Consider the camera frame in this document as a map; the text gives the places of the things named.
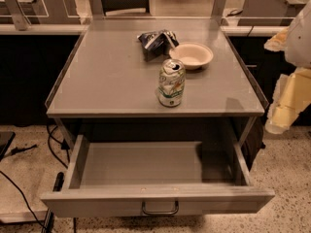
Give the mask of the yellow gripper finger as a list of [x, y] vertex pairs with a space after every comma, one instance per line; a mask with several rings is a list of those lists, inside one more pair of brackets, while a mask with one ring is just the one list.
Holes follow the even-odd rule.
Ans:
[[270, 51], [284, 51], [286, 47], [286, 41], [288, 37], [289, 28], [286, 27], [271, 37], [263, 45], [266, 50]]
[[272, 98], [265, 130], [272, 134], [283, 134], [311, 104], [311, 69], [296, 68], [290, 75], [282, 74]]

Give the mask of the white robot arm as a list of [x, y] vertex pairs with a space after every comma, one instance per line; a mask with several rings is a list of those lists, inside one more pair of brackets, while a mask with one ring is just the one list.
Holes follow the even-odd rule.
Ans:
[[311, 104], [311, 2], [287, 28], [270, 38], [264, 48], [282, 51], [285, 60], [295, 66], [290, 75], [281, 75], [277, 81], [265, 123], [269, 133], [282, 134]]

